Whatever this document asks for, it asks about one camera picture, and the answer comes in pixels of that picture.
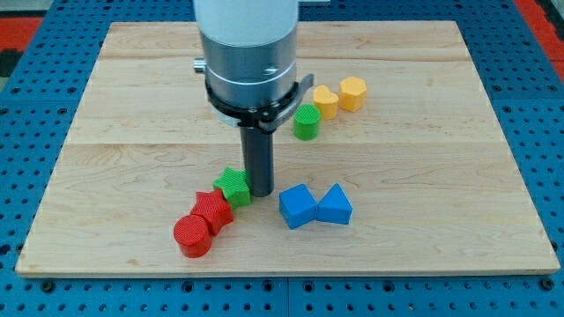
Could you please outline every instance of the green block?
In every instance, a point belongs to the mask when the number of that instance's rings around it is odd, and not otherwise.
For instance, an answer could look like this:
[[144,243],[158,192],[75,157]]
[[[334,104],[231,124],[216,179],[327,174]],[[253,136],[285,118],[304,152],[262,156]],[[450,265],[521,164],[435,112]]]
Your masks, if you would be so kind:
[[213,182],[213,188],[223,191],[223,196],[231,205],[232,210],[250,205],[250,190],[245,171],[235,171],[226,167],[223,175]]
[[300,140],[311,140],[317,136],[321,112],[314,105],[301,105],[293,116],[293,134]]

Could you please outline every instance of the blue block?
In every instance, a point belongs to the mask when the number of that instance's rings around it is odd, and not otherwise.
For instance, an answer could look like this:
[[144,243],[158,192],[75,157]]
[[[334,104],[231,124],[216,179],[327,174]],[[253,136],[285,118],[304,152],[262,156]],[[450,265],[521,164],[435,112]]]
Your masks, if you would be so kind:
[[289,188],[279,195],[280,213],[290,229],[315,219],[317,202],[306,185]]
[[345,192],[335,184],[317,205],[317,221],[348,225],[353,207],[346,198]]

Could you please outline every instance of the wood plank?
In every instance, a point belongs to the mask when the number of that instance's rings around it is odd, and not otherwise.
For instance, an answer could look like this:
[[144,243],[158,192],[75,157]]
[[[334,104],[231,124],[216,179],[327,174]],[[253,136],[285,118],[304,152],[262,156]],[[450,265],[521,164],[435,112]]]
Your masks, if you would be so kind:
[[[300,73],[334,90],[343,77],[363,77],[367,105],[323,122],[311,142],[281,127],[274,193],[239,208],[209,254],[187,259],[174,222],[224,166],[241,168],[239,136],[211,112],[203,77],[191,71],[202,54],[194,24],[113,24],[17,272],[469,276],[560,267],[456,24],[304,23],[299,36]],[[339,182],[351,224],[288,230],[278,193],[301,182],[317,199]]]

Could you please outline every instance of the toy block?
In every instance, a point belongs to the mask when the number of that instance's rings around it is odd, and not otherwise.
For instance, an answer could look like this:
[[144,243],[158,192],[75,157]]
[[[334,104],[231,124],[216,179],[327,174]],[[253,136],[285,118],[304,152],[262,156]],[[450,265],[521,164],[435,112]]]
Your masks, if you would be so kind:
[[245,171],[235,171],[226,167],[223,175],[213,182],[213,188],[223,191],[223,196],[231,205],[231,210],[250,205],[250,189]]
[[317,202],[306,185],[289,188],[279,195],[280,213],[290,229],[315,219]]
[[301,105],[293,116],[293,134],[300,140],[311,140],[317,136],[321,112],[314,105]]
[[338,96],[326,85],[317,86],[314,90],[314,106],[321,112],[321,120],[330,120],[337,116]]
[[367,84],[364,79],[347,77],[341,81],[338,92],[338,105],[348,111],[355,112],[364,106],[367,98]]
[[174,239],[182,254],[197,258],[206,254],[212,246],[208,224],[202,217],[188,215],[180,218],[174,225]]
[[196,205],[190,215],[202,217],[208,224],[211,235],[218,235],[221,228],[233,222],[231,205],[223,197],[221,189],[211,193],[196,193]]
[[317,221],[348,225],[353,207],[346,198],[345,192],[335,184],[317,205]]

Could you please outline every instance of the yellow hexagonal block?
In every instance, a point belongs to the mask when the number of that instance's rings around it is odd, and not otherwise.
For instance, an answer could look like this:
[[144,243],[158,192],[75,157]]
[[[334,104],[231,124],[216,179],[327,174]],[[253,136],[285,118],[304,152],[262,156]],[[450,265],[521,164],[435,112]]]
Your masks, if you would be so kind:
[[355,112],[364,106],[367,98],[367,84],[362,78],[347,77],[341,81],[338,92],[338,105]]
[[338,96],[326,85],[317,86],[314,90],[314,105],[321,112],[322,120],[335,118],[337,115]]

